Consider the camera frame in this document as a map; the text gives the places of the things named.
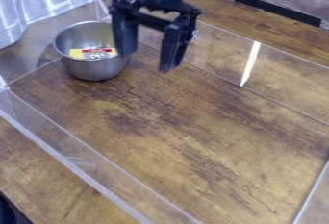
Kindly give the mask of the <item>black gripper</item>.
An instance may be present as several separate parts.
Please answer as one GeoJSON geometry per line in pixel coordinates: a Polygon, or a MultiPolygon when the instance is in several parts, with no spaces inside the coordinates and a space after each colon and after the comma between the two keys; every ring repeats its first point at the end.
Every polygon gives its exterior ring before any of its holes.
{"type": "Polygon", "coordinates": [[[195,36],[196,17],[200,9],[186,4],[183,0],[112,0],[109,14],[112,16],[115,48],[120,56],[131,55],[138,48],[138,25],[163,31],[160,43],[159,71],[175,69],[183,59],[188,43],[195,36]],[[174,21],[152,17],[140,12],[176,12],[174,21]]]}

